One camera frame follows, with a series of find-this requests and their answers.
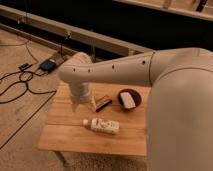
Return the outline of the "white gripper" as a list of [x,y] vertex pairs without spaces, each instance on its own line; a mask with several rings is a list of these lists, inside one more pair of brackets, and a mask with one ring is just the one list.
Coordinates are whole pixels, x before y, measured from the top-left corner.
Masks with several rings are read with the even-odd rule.
[[[77,83],[70,84],[70,98],[74,102],[72,103],[72,111],[76,112],[79,104],[78,103],[87,103],[91,100],[91,90],[88,83]],[[91,100],[91,109],[96,111],[97,105],[94,99]]]

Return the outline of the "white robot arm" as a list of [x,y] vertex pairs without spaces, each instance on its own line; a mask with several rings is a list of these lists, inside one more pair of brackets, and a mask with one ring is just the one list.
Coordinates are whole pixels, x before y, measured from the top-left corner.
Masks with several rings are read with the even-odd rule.
[[59,68],[74,102],[90,83],[145,86],[148,171],[213,171],[213,52],[159,50],[94,63],[78,52]]

